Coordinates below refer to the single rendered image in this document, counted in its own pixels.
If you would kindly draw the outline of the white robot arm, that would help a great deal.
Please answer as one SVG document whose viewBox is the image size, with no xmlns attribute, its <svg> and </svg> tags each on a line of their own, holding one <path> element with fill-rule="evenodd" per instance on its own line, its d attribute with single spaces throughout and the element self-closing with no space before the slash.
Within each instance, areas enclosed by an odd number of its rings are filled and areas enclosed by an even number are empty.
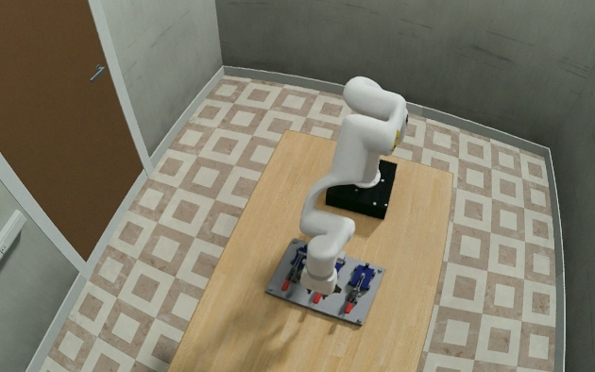
<svg viewBox="0 0 595 372">
<path fill-rule="evenodd" d="M 336 261 L 343 262 L 346 251 L 342 249 L 352 238 L 355 224 L 347 217 L 316 209 L 316 200 L 332 186 L 354 184 L 371 188 L 377 185 L 381 177 L 380 157 L 390 156 L 396 144 L 403 141 L 408 122 L 404 98 L 382 90 L 369 78 L 351 79 L 343 96 L 346 104 L 360 114 L 344 118 L 331 170 L 307 193 L 299 220 L 300 231 L 313 237 L 308 244 L 307 259 L 302 263 L 309 277 L 318 281 L 329 279 Z"/>
</svg>

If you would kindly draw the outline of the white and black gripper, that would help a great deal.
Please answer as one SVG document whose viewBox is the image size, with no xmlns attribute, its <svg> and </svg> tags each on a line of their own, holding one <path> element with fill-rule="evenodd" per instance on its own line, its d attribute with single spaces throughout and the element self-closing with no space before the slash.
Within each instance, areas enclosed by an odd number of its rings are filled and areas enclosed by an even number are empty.
<svg viewBox="0 0 595 372">
<path fill-rule="evenodd" d="M 337 272 L 334 268 L 334 272 L 329 279 L 318 281 L 314 280 L 309 277 L 307 273 L 306 265 L 304 266 L 302 273 L 297 274 L 297 279 L 300 280 L 301 286 L 307 288 L 308 295 L 311 293 L 311 290 L 323 294 L 323 299 L 325 297 L 330 296 L 331 294 L 337 293 L 340 294 L 342 289 L 336 284 L 337 283 Z M 309 290 L 310 289 L 310 290 Z"/>
</svg>

